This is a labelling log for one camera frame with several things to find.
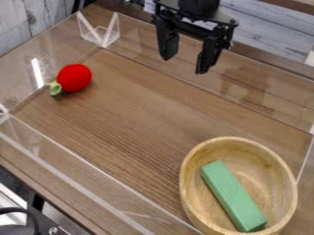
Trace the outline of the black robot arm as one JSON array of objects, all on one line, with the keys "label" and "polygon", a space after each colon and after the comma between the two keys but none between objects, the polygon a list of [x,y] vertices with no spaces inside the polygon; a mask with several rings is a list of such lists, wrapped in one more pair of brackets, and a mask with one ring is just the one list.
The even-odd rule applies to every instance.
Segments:
[{"label": "black robot arm", "polygon": [[224,50],[232,47],[240,23],[220,12],[221,0],[154,0],[160,55],[170,60],[180,50],[180,33],[202,41],[196,74],[205,74],[217,65]]}]

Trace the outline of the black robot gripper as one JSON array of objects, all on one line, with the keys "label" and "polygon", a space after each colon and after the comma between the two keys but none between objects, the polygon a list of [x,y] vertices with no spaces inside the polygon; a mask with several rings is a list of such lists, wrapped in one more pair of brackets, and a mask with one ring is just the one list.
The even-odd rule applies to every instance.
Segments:
[{"label": "black robot gripper", "polygon": [[217,65],[224,49],[232,47],[238,21],[220,11],[221,0],[154,0],[157,42],[165,61],[178,53],[180,34],[204,39],[196,74],[205,74]]}]

